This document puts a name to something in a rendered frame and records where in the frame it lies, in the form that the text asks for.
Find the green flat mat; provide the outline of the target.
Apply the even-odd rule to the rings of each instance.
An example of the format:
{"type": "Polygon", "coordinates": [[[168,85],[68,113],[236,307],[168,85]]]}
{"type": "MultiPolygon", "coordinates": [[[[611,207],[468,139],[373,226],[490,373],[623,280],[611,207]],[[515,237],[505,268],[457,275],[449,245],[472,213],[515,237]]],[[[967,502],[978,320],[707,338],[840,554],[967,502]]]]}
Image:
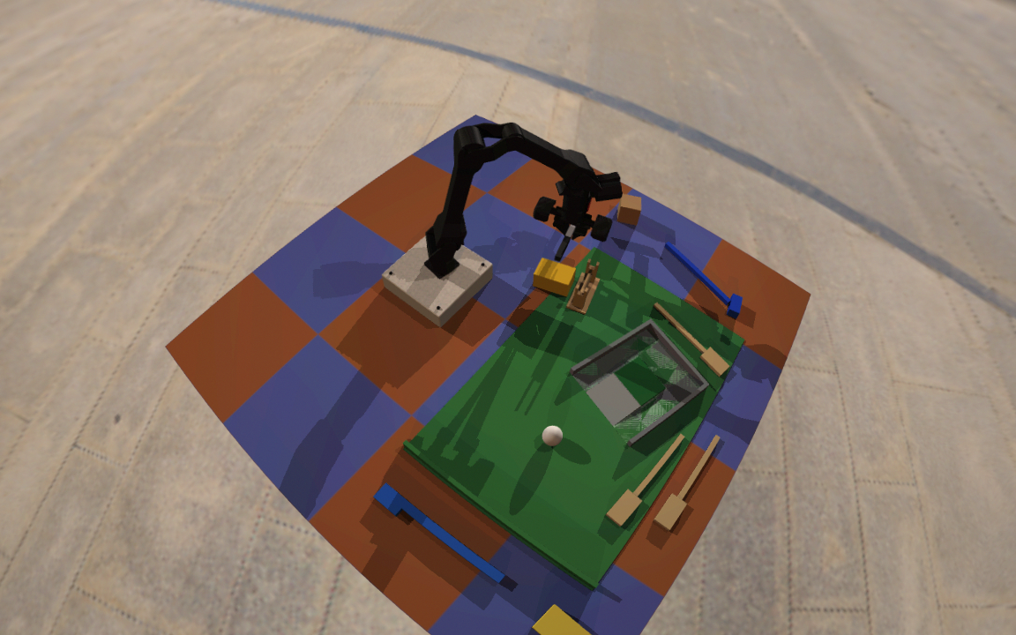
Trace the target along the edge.
{"type": "Polygon", "coordinates": [[[491,509],[597,583],[660,495],[731,371],[718,377],[656,303],[703,348],[734,364],[745,339],[593,248],[576,266],[568,295],[552,292],[410,441],[491,509]],[[595,277],[600,281],[584,315],[567,304],[589,258],[592,266],[600,262],[595,277]],[[639,423],[629,430],[617,427],[626,426],[625,417],[612,426],[577,382],[584,375],[572,376],[570,367],[647,320],[709,386],[628,446],[625,439],[638,434],[639,423]],[[562,431],[557,445],[543,442],[549,426],[562,431]],[[680,434],[680,445],[619,527],[606,514],[627,489],[634,493],[652,473],[680,434]]]}

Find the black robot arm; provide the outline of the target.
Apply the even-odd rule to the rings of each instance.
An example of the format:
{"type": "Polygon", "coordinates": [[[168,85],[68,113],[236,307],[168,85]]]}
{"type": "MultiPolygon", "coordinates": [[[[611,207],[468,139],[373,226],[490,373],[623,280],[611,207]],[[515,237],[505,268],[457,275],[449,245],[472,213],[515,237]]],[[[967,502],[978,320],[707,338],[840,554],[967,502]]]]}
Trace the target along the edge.
{"type": "Polygon", "coordinates": [[[564,196],[565,205],[571,209],[579,210],[582,206],[589,206],[590,197],[596,201],[605,201],[624,195],[617,172],[596,176],[583,153],[554,147],[551,142],[520,128],[516,123],[483,122],[462,126],[454,133],[454,170],[444,210],[426,232],[429,258],[424,264],[439,279],[459,268],[454,254],[465,245],[467,223],[463,212],[469,185],[477,170],[482,168],[483,162],[499,160],[512,150],[559,172],[562,181],[556,183],[557,191],[559,196],[564,196]],[[501,140],[485,147],[484,138],[501,140]]]}

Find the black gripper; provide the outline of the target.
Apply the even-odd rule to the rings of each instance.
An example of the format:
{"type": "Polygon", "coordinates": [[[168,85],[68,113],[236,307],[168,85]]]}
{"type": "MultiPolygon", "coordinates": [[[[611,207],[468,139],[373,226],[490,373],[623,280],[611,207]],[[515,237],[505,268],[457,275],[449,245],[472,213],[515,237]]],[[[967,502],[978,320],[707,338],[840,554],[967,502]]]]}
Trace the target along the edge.
{"type": "Polygon", "coordinates": [[[548,221],[550,214],[554,214],[553,226],[559,229],[562,235],[567,235],[569,224],[575,226],[572,240],[580,237],[580,235],[587,235],[588,229],[592,228],[590,236],[598,241],[608,241],[608,233],[613,223],[609,217],[598,214],[596,220],[592,220],[592,214],[586,213],[587,205],[582,206],[579,210],[575,210],[565,205],[563,198],[562,206],[554,206],[555,203],[556,201],[553,198],[541,197],[539,202],[534,206],[534,220],[545,223],[548,221]]]}

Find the white golf ball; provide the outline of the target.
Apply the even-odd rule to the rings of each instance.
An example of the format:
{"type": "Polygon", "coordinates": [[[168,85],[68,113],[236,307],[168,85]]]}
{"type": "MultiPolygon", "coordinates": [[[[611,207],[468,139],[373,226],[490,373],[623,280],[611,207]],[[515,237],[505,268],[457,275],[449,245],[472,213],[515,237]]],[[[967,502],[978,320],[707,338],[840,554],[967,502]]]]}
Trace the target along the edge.
{"type": "Polygon", "coordinates": [[[544,443],[549,446],[554,446],[562,441],[562,431],[556,426],[549,426],[547,429],[542,431],[542,439],[544,443]]]}

